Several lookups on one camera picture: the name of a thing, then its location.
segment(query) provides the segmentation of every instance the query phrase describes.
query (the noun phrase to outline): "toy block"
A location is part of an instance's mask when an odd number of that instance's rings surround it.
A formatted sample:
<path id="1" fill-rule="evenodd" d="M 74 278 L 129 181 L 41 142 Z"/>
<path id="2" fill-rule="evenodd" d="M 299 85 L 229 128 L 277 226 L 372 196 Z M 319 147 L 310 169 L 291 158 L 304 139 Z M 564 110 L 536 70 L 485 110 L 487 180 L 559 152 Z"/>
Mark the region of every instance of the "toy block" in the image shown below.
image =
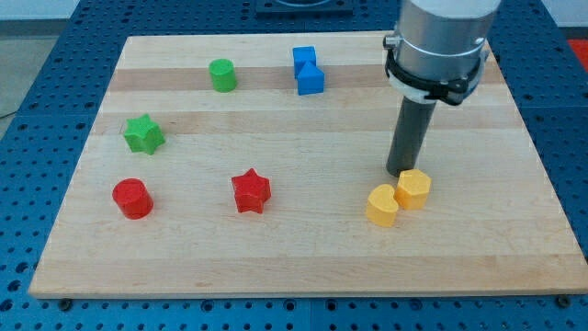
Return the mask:
<path id="1" fill-rule="evenodd" d="M 394 200 L 394 188 L 382 184 L 369 193 L 367 197 L 366 216 L 374 224 L 391 227 L 396 219 L 398 203 Z"/>
<path id="2" fill-rule="evenodd" d="M 227 59 L 217 59 L 209 64 L 212 87 L 217 92 L 231 92 L 237 87 L 237 77 L 232 62 Z"/>
<path id="3" fill-rule="evenodd" d="M 305 63 L 310 62 L 316 66 L 314 46 L 295 47 L 292 49 L 292 54 L 294 55 L 294 78 L 298 79 Z"/>
<path id="4" fill-rule="evenodd" d="M 422 209 L 431 190 L 431 178 L 418 169 L 405 170 L 398 178 L 394 199 L 405 210 Z"/>
<path id="5" fill-rule="evenodd" d="M 237 211 L 264 212 L 264 203 L 272 196 L 269 179 L 255 173 L 253 168 L 244 175 L 231 178 Z"/>
<path id="6" fill-rule="evenodd" d="M 307 62 L 298 75 L 298 94 L 322 93 L 324 91 L 324 73 L 314 64 Z"/>
<path id="7" fill-rule="evenodd" d="M 112 190 L 112 199 L 125 217 L 131 220 L 147 216 L 153 209 L 153 199 L 145 185 L 137 178 L 119 182 Z"/>
<path id="8" fill-rule="evenodd" d="M 137 119 L 127 120 L 125 140 L 131 152 L 145 152 L 153 155 L 155 149 L 165 143 L 164 134 L 159 124 L 151 121 L 149 115 L 145 114 Z"/>

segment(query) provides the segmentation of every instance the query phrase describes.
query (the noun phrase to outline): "red star block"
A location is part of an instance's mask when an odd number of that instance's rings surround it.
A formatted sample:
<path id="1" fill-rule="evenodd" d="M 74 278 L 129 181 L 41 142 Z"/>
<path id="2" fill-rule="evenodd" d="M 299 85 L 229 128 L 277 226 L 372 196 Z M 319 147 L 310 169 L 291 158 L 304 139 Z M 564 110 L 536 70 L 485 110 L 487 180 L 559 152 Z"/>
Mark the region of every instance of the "red star block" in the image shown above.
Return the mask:
<path id="1" fill-rule="evenodd" d="M 264 212 L 264 202 L 272 196 L 269 179 L 258 176 L 251 168 L 244 175 L 231 178 L 231 182 L 238 212 Z"/>

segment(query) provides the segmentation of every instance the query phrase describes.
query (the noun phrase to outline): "floor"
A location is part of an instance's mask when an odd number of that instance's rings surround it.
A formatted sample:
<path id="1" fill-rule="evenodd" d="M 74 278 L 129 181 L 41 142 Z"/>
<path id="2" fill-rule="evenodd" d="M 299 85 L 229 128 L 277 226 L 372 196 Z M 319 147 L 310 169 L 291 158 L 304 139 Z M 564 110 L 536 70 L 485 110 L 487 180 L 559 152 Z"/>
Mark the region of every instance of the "floor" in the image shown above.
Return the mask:
<path id="1" fill-rule="evenodd" d="M 0 38 L 0 139 L 58 36 Z"/>

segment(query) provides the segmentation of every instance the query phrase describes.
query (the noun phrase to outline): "green star block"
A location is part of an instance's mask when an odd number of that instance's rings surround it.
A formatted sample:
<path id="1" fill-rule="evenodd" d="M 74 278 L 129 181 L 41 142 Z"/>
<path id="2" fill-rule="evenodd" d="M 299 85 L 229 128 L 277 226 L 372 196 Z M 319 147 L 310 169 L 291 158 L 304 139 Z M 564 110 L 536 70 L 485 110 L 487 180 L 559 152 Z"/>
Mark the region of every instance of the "green star block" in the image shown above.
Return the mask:
<path id="1" fill-rule="evenodd" d="M 147 114 L 127 120 L 125 140 L 131 152 L 145 152 L 149 155 L 153 155 L 157 146 L 165 143 L 159 124 L 152 121 Z"/>

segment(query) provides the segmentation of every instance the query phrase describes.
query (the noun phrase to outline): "green cylinder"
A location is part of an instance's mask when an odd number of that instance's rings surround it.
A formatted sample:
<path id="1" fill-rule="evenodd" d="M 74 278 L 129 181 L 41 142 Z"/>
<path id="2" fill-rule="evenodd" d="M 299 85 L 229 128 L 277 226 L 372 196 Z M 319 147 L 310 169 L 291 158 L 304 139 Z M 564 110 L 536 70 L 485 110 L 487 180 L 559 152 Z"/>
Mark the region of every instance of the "green cylinder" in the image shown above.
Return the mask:
<path id="1" fill-rule="evenodd" d="M 209 65 L 212 87 L 218 92 L 230 92 L 237 86 L 237 77 L 232 62 L 227 59 L 214 60 Z"/>

